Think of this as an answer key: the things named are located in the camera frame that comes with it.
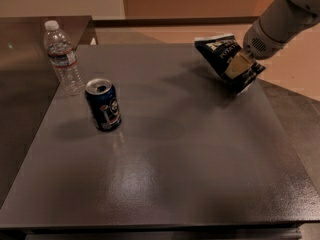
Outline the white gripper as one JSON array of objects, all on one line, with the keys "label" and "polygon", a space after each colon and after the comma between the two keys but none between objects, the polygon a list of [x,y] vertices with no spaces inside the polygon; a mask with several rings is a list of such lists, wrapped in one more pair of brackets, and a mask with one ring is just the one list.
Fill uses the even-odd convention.
[{"label": "white gripper", "polygon": [[290,22],[279,17],[259,17],[246,32],[243,47],[229,63],[225,74],[234,79],[247,71],[255,59],[271,58],[289,41]]}]

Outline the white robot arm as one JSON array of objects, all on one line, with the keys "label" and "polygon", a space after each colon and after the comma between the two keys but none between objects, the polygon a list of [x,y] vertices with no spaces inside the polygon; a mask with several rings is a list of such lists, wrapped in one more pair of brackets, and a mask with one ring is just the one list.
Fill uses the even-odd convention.
[{"label": "white robot arm", "polygon": [[225,74],[234,79],[255,60],[271,58],[300,32],[320,22],[320,0],[273,0],[253,23]]}]

